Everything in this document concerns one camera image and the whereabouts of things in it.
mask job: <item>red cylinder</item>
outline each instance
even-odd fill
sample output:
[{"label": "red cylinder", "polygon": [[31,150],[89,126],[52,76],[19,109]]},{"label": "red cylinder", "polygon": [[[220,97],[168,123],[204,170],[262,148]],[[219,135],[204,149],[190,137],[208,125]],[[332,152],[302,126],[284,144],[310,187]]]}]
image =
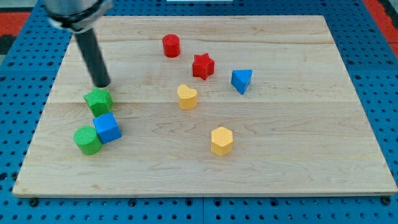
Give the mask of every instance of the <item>red cylinder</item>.
[{"label": "red cylinder", "polygon": [[180,55],[180,39],[175,34],[167,34],[163,37],[164,55],[174,58]]}]

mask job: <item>yellow block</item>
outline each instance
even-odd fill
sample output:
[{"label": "yellow block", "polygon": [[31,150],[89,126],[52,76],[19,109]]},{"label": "yellow block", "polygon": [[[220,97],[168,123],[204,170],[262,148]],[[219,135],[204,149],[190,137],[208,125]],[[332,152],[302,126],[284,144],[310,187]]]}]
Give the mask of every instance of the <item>yellow block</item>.
[{"label": "yellow block", "polygon": [[211,132],[211,151],[219,156],[225,156],[232,151],[234,143],[232,131],[219,127]]},{"label": "yellow block", "polygon": [[198,92],[196,89],[191,89],[186,85],[180,85],[177,90],[178,105],[181,110],[189,110],[198,104]]}]

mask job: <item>blue pegboard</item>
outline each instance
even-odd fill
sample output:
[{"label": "blue pegboard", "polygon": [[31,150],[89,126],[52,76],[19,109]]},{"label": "blue pegboard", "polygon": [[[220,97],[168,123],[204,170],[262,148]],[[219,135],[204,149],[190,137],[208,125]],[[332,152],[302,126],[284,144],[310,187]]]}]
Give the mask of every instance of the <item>blue pegboard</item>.
[{"label": "blue pegboard", "polygon": [[[398,61],[356,0],[114,0],[106,15],[324,15],[394,178]],[[40,0],[0,66],[0,223],[398,223],[398,196],[346,198],[19,199],[11,194],[71,34]]]}]

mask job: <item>black cylindrical probe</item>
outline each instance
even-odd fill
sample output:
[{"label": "black cylindrical probe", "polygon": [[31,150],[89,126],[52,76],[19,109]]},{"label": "black cylindrical probe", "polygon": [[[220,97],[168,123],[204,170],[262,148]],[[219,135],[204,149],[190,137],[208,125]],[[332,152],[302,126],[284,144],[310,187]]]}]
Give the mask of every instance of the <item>black cylindrical probe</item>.
[{"label": "black cylindrical probe", "polygon": [[100,88],[106,87],[111,79],[106,70],[94,30],[89,29],[84,33],[75,34],[75,37],[94,85]]}]

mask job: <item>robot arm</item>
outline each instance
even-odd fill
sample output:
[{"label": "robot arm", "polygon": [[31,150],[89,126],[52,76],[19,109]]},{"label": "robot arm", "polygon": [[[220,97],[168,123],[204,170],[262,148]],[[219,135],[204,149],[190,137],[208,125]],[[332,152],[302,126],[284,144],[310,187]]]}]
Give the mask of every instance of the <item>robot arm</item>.
[{"label": "robot arm", "polygon": [[75,34],[95,86],[109,85],[111,80],[94,35],[93,24],[113,6],[112,0],[44,0],[44,4],[51,25]]}]

